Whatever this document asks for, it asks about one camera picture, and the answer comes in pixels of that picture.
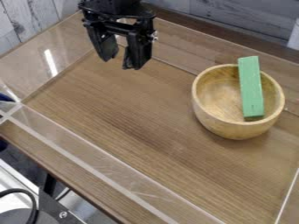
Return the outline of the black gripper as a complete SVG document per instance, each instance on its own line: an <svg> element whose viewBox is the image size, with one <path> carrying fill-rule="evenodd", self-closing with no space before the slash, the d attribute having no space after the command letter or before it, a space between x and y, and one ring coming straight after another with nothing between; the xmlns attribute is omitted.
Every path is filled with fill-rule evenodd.
<svg viewBox="0 0 299 224"><path fill-rule="evenodd" d="M97 56L105 62L117 56L116 35L123 36L127 42L123 68L139 70L152 58L155 12L141 0L80 0L79 9Z"/></svg>

